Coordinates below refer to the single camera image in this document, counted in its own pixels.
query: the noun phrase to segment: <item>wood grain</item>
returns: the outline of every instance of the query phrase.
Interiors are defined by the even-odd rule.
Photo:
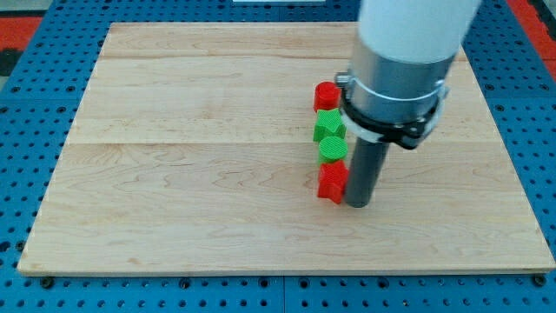
[[[313,90],[346,68],[353,37],[352,23],[114,23],[19,270],[553,269],[462,52],[440,125],[417,150],[391,149],[368,208],[315,196]]]

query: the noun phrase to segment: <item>toy block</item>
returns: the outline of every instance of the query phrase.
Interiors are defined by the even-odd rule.
[[[334,163],[323,163],[319,171],[319,189],[317,196],[328,198],[340,204],[346,189],[349,170],[342,160]]]
[[[348,153],[348,144],[339,137],[325,137],[319,143],[319,164],[343,160]]]
[[[313,110],[331,110],[338,107],[341,90],[332,82],[319,83],[314,89]]]
[[[340,110],[318,110],[314,124],[313,141],[320,142],[324,137],[343,138],[346,126],[341,122]]]

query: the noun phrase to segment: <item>green block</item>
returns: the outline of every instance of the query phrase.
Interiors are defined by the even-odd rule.
[[[343,138],[346,135],[346,126],[341,122],[340,110],[318,110],[316,114],[314,142],[320,142],[325,137]]]
[[[325,137],[319,143],[319,164],[343,160],[348,154],[348,144],[339,137]]]

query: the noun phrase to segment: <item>silver cylinder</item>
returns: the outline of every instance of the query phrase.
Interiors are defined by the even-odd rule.
[[[358,36],[346,97],[362,115],[377,122],[414,122],[435,106],[453,58],[434,63],[394,61],[369,49]]]

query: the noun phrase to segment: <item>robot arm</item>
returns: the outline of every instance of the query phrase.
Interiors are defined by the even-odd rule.
[[[357,135],[345,201],[368,204],[390,143],[414,149],[440,118],[444,79],[480,0],[362,0],[341,87],[344,124]]]

